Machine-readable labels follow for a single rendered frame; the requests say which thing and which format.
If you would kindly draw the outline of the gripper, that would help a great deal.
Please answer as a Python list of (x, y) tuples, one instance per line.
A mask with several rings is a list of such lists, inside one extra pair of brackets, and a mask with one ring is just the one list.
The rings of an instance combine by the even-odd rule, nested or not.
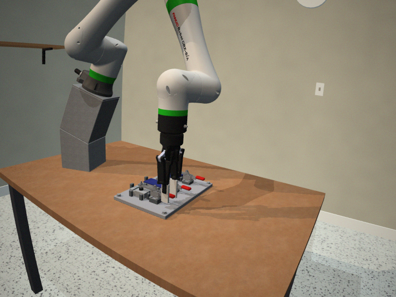
[(163, 148), (162, 153), (156, 156), (157, 178), (158, 183), (162, 184), (161, 201), (165, 203), (169, 203), (169, 194), (173, 194), (177, 198), (178, 180), (182, 174), (184, 149), (180, 146), (183, 141), (183, 133), (179, 135), (160, 133), (160, 143)]

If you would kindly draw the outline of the grey toggle clamp with red handle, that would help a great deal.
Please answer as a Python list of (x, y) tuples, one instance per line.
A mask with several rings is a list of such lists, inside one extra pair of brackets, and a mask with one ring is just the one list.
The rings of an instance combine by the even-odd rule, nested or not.
[(192, 184), (193, 181), (196, 180), (196, 179), (199, 179), (199, 180), (202, 180), (202, 181), (205, 180), (204, 177), (193, 176), (192, 174), (190, 174), (190, 173), (188, 172), (188, 170), (186, 170), (185, 172), (182, 171), (182, 174), (183, 174), (182, 183), (183, 183), (183, 184), (186, 184), (186, 185)]

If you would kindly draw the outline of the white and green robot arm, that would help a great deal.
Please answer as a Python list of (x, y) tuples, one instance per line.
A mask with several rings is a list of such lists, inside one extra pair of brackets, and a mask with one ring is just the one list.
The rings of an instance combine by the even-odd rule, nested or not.
[[(77, 82), (102, 97), (112, 97), (127, 46), (106, 36), (120, 17), (138, 0), (100, 0), (66, 36), (67, 54), (91, 63), (90, 71), (75, 69)], [(164, 0), (177, 34), (186, 70), (170, 69), (157, 81), (158, 123), (163, 134), (187, 131), (189, 103), (208, 104), (221, 93), (221, 83), (212, 64), (202, 29), (197, 0)]]

